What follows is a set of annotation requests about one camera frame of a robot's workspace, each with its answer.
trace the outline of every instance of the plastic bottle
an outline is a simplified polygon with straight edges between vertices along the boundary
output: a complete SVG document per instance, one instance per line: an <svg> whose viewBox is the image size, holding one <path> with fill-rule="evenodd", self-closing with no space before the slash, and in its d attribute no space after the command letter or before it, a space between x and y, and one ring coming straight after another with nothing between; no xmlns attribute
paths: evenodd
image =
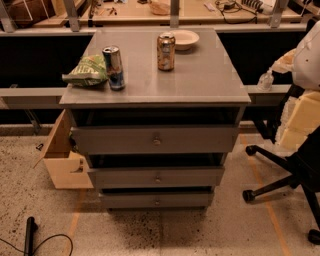
<svg viewBox="0 0 320 256"><path fill-rule="evenodd" d="M268 71L261 75L257 88L261 91L270 91L273 83L272 69L269 68Z"/></svg>

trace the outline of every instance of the gray cabinet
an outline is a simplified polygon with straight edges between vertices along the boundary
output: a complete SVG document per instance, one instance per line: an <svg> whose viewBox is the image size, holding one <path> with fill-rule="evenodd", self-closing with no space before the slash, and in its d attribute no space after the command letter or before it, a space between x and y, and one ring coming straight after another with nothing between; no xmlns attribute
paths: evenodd
<svg viewBox="0 0 320 256"><path fill-rule="evenodd" d="M250 102L212 29L194 29L197 45L176 54L174 71L159 71L155 42L165 30L97 31L86 54L118 45L126 88L68 85L60 101L107 208L209 206Z"/></svg>

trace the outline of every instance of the floor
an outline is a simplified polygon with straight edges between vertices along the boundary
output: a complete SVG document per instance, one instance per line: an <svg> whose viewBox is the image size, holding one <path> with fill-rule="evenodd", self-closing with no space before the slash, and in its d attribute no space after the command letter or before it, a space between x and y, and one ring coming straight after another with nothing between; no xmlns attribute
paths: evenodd
<svg viewBox="0 0 320 256"><path fill-rule="evenodd" d="M273 146L256 133L240 134L226 160L226 171L206 210L103 209L94 190L56 190L36 147L50 126L34 136L32 127L0 126L0 238L24 248L26 221L39 227L35 247L47 237L66 234L74 256L315 256L320 246L307 241L316 228L300 188L286 187L253 204L242 190L255 189L286 173L263 157L248 157L247 144ZM70 242L55 237L36 255L67 256ZM0 241L0 255L21 255Z"/></svg>

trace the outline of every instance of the can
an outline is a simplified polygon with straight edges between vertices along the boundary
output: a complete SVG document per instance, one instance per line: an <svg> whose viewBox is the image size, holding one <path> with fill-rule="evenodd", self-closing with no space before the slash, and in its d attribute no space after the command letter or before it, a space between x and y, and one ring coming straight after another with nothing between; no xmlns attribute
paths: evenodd
<svg viewBox="0 0 320 256"><path fill-rule="evenodd" d="M171 32L164 32L157 39L158 69L170 71L174 69L174 53L176 39Z"/></svg>
<svg viewBox="0 0 320 256"><path fill-rule="evenodd" d="M106 62L110 88L114 91L122 90L125 85L119 47L115 45L106 46L102 53Z"/></svg>

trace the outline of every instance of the bowl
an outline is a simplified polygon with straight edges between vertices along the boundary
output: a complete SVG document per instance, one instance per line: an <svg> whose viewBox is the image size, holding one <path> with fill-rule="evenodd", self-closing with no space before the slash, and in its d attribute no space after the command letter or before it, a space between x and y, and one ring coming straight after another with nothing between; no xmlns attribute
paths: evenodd
<svg viewBox="0 0 320 256"><path fill-rule="evenodd" d="M189 50L192 45L199 41L199 36L190 30L172 30L170 31L176 38L176 50L185 51Z"/></svg>

